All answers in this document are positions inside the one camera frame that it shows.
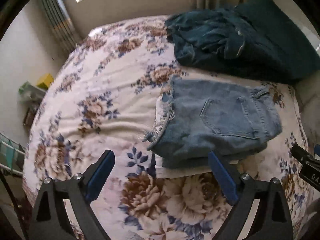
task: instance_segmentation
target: black cable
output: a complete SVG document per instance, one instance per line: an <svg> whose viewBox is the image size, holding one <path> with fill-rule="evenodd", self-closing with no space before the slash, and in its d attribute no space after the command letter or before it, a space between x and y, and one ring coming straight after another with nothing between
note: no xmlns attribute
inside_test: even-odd
<svg viewBox="0 0 320 240"><path fill-rule="evenodd" d="M2 181L5 189L7 190L8 194L9 194L9 197L11 198L11 201L12 201L12 204L13 204L13 208L14 208L14 211L16 212L16 214L17 214L18 221L19 221L23 236L24 236L24 238L26 240L29 240L27 230L26 230L26 228L24 226L24 223L23 223L23 219L22 219L22 216L21 216L20 209L19 209L18 204L16 202L16 199L15 199L15 197L14 197L14 195L13 195L13 193L12 193L10 187L9 187L9 184L8 184L7 180L5 179L4 175L2 174L1 169L0 169L0 180Z"/></svg>

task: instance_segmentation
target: folded denim shorts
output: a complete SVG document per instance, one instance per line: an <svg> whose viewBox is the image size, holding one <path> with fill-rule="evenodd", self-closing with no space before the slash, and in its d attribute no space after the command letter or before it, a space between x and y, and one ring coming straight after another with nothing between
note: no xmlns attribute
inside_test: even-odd
<svg viewBox="0 0 320 240"><path fill-rule="evenodd" d="M151 142L148 150L163 158L165 168L207 165L211 150L227 161L244 159L264 150L282 131L265 86L172 76L156 111L156 123L145 140Z"/></svg>

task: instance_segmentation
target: yellow box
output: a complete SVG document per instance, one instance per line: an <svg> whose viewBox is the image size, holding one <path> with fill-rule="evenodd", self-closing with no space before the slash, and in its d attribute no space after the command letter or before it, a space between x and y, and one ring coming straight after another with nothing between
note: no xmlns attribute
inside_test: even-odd
<svg viewBox="0 0 320 240"><path fill-rule="evenodd" d="M51 83L53 82L53 77L52 75L50 75L49 73L43 75L41 78L39 78L38 82L37 82L37 87L40 87L44 90L47 90Z"/></svg>

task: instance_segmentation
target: floral bedsheet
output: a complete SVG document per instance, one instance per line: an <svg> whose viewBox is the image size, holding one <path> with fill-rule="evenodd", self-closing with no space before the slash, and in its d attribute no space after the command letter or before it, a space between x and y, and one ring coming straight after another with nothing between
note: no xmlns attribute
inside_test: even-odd
<svg viewBox="0 0 320 240"><path fill-rule="evenodd" d="M111 239L212 239L231 207L212 173L159 179L155 157L142 142L155 121L156 100L170 75L188 79L268 85L283 132L261 153L238 163L260 180L278 177L297 236L309 186L291 157L307 149L294 89L179 65L166 40L166 16L99 27L77 46L49 88L35 117L24 165L23 187L31 204L44 178L69 179L111 149L116 164L91 207ZM66 201L74 232L84 239Z"/></svg>

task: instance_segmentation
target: drying rack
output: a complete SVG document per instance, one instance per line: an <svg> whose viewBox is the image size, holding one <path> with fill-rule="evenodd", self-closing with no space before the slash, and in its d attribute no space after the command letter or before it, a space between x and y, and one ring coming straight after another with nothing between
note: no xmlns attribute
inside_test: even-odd
<svg viewBox="0 0 320 240"><path fill-rule="evenodd" d="M0 168L22 177L26 148L0 132Z"/></svg>

